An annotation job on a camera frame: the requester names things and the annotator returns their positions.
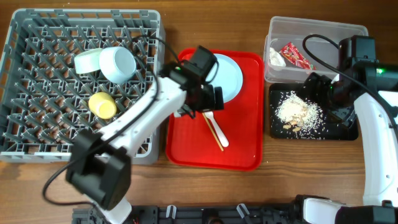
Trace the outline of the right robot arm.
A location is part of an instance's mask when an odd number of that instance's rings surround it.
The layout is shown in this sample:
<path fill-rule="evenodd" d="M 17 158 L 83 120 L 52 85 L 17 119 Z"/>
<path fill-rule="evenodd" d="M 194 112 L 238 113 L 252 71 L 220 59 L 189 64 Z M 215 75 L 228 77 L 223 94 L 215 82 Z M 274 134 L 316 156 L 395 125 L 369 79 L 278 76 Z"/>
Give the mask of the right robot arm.
<path fill-rule="evenodd" d="M 350 207 L 328 198 L 298 196 L 295 219 L 306 223 L 397 223 L 397 66 L 379 63 L 375 40 L 354 35 L 332 43 L 338 66 L 304 51 L 337 73 L 337 81 L 313 72 L 297 96 L 324 110 L 352 107 L 363 139 L 365 187 L 363 205 Z"/>

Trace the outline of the light blue bowl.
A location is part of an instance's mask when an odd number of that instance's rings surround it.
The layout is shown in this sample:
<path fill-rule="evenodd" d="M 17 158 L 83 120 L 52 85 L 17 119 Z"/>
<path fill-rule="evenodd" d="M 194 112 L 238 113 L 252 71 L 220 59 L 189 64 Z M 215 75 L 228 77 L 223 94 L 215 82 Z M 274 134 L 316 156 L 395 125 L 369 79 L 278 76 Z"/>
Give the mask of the light blue bowl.
<path fill-rule="evenodd" d="M 99 67 L 107 80 L 121 85 L 135 74 L 136 61 L 127 48 L 108 47 L 99 55 Z"/>

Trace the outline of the green saucer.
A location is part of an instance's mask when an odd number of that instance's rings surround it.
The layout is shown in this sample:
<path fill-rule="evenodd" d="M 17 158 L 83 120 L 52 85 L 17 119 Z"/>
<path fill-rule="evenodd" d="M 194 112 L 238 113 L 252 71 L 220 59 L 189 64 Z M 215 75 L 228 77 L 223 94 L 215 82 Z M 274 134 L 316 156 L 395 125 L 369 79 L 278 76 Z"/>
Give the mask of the green saucer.
<path fill-rule="evenodd" d="M 87 50 L 75 56 L 74 64 L 77 74 L 95 72 L 100 69 L 101 48 Z"/>

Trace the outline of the light blue plate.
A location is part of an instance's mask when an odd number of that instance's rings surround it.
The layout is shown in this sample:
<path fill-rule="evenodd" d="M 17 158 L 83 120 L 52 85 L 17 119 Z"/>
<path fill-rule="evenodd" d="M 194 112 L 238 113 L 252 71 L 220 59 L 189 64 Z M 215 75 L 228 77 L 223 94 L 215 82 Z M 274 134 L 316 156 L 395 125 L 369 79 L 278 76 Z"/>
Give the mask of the light blue plate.
<path fill-rule="evenodd" d="M 227 103 L 235 98 L 243 86 L 243 73 L 239 65 L 223 54 L 215 54 L 218 65 L 214 65 L 206 81 L 214 87 L 221 87 L 223 101 Z"/>

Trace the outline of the white napkin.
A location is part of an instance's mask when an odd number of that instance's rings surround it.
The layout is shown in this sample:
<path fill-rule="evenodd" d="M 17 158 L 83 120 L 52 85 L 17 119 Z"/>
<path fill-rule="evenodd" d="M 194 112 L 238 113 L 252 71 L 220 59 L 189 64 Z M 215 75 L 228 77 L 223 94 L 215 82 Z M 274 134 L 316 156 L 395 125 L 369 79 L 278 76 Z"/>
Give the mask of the white napkin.
<path fill-rule="evenodd" d="M 283 56 L 281 56 L 281 54 L 275 51 L 274 48 L 272 47 L 269 48 L 269 61 L 273 66 L 279 66 L 279 67 L 286 66 Z"/>

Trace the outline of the red sauce packet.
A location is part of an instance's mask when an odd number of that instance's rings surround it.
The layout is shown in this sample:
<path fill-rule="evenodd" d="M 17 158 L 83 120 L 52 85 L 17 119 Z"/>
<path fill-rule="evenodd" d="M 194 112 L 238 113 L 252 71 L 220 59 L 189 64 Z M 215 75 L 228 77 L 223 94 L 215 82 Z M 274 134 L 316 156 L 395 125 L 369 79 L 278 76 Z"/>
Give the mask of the red sauce packet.
<path fill-rule="evenodd" d="M 298 48 L 291 42 L 283 46 L 279 53 L 287 59 L 290 63 L 294 64 L 296 67 L 315 70 L 316 67 L 311 64 L 298 50 Z"/>

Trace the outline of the rice and food scraps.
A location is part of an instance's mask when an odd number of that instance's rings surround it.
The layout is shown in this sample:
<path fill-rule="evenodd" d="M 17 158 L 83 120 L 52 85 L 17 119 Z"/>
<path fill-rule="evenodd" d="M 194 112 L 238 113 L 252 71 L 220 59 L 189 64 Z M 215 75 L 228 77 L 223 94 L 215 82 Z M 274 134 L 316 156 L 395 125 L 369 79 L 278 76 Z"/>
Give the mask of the rice and food scraps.
<path fill-rule="evenodd" d="M 293 132 L 304 129 L 305 131 L 315 129 L 322 121 L 322 109 L 315 103 L 303 101 L 296 92 L 277 107 L 277 117 L 284 123 L 288 123 L 287 129 L 293 128 Z"/>

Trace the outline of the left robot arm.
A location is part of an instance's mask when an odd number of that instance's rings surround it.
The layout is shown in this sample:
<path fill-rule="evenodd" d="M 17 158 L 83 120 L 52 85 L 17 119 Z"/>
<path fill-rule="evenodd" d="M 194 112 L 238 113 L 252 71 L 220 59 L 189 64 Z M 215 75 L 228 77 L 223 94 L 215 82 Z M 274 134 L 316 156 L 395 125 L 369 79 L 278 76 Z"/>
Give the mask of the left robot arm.
<path fill-rule="evenodd" d="M 222 89 L 206 79 L 219 63 L 198 46 L 188 60 L 165 64 L 155 84 L 116 121 L 97 133 L 75 138 L 66 180 L 86 195 L 107 223 L 127 223 L 132 205 L 125 195 L 131 184 L 131 163 L 138 148 L 173 113 L 223 109 Z"/>

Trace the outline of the yellow plastic cup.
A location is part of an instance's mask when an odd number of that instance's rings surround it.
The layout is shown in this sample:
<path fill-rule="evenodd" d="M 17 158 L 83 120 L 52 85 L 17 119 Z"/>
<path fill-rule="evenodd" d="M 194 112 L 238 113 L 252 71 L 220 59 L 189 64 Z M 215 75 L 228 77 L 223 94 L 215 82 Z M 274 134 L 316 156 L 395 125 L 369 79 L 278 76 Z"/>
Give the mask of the yellow plastic cup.
<path fill-rule="evenodd" d="M 105 92 L 92 95 L 88 101 L 88 107 L 94 115 L 101 119 L 110 119 L 117 112 L 115 101 Z"/>

